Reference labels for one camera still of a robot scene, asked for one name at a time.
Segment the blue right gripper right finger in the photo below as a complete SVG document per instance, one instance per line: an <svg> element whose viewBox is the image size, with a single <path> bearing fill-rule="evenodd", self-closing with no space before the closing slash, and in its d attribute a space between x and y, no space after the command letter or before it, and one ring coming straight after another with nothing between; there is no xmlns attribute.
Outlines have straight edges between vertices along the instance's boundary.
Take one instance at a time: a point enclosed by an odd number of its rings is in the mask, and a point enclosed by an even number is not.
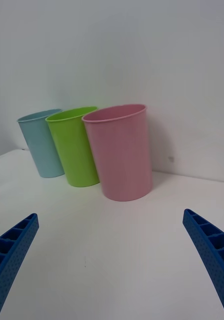
<svg viewBox="0 0 224 320"><path fill-rule="evenodd" d="M182 221L224 308L224 232L190 209Z"/></svg>

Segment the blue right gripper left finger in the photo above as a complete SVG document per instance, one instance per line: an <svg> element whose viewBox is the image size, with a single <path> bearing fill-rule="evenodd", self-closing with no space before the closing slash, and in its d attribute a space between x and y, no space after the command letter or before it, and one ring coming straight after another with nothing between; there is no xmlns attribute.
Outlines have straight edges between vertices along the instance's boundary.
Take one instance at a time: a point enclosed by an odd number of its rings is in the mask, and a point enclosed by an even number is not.
<svg viewBox="0 0 224 320"><path fill-rule="evenodd" d="M32 213L0 236L0 312L38 229Z"/></svg>

